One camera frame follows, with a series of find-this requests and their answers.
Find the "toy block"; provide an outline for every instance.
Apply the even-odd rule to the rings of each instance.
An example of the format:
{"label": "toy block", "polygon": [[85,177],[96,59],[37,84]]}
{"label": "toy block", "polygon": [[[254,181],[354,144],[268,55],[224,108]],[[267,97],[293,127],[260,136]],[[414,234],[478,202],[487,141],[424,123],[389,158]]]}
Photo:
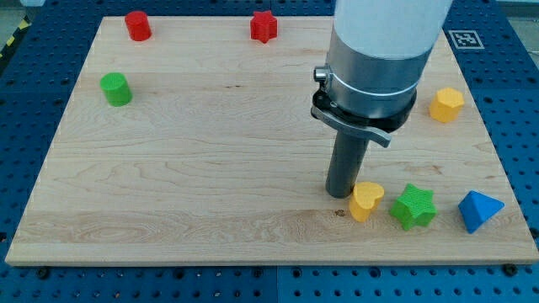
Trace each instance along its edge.
{"label": "toy block", "polygon": [[99,85],[107,101],[112,106],[126,105],[133,98],[125,76],[119,72],[111,72],[104,75]]}
{"label": "toy block", "polygon": [[350,213],[358,222],[369,219],[371,212],[375,211],[384,196],[384,188],[377,183],[361,182],[354,186],[350,197]]}
{"label": "toy block", "polygon": [[277,38],[277,18],[270,10],[254,12],[251,19],[251,39],[268,43],[272,38]]}
{"label": "toy block", "polygon": [[142,11],[130,12],[125,16],[125,25],[134,41],[144,41],[152,36],[148,16]]}
{"label": "toy block", "polygon": [[433,196],[432,190],[418,189],[409,183],[389,213],[401,222],[405,231],[414,226],[428,226],[438,213],[432,203]]}
{"label": "toy block", "polygon": [[430,104],[430,117],[439,122],[451,122],[458,117],[464,106],[464,96],[454,88],[443,88],[436,92]]}
{"label": "toy block", "polygon": [[504,202],[472,190],[458,205],[458,209],[461,211],[468,233],[472,234],[504,206]]}

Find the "blue pegboard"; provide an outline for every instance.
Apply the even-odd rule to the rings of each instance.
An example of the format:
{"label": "blue pegboard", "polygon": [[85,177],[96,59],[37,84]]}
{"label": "blue pegboard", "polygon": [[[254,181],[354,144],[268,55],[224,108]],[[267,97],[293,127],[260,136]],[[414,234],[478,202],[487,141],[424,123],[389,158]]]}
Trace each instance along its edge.
{"label": "blue pegboard", "polygon": [[[0,255],[5,256],[100,20],[151,15],[330,15],[334,0],[49,0],[0,78]],[[539,228],[538,71],[494,0],[455,0],[444,27],[528,224]],[[10,268],[0,302],[539,301],[539,266]]]}

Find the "wooden board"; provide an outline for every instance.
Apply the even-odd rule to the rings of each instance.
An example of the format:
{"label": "wooden board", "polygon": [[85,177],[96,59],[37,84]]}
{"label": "wooden board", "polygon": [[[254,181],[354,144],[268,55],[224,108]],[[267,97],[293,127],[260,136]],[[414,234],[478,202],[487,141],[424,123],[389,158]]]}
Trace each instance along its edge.
{"label": "wooden board", "polygon": [[[371,144],[360,181],[386,197],[365,224],[324,190],[335,131],[310,115],[330,18],[280,18],[249,39],[249,18],[151,18],[130,41],[105,18],[30,197],[7,262],[15,266],[533,263],[537,249],[446,39],[409,122]],[[134,99],[99,91],[126,74]],[[466,95],[460,118],[428,116],[436,90]],[[403,231],[388,214],[406,183],[435,191],[439,215]],[[506,203],[473,235],[470,189]],[[335,214],[346,210],[345,216]]]}

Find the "yellow hexagon block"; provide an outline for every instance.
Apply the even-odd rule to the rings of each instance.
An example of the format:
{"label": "yellow hexagon block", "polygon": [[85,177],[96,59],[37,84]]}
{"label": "yellow hexagon block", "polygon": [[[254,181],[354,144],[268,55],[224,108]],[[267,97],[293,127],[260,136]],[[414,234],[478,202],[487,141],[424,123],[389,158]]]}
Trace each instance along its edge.
{"label": "yellow hexagon block", "polygon": [[429,107],[430,117],[439,122],[451,122],[464,106],[464,96],[454,88],[443,88],[436,93]]}
{"label": "yellow hexagon block", "polygon": [[384,197],[384,188],[377,183],[361,182],[354,186],[350,197],[350,213],[358,222],[369,219]]}

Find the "blue cone block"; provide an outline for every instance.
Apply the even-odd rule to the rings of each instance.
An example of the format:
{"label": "blue cone block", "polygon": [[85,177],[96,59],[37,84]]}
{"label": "blue cone block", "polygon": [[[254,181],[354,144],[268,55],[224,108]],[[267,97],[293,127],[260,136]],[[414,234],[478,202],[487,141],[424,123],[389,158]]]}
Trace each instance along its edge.
{"label": "blue cone block", "polygon": [[472,190],[458,205],[458,208],[468,232],[472,234],[504,206],[503,202]]}

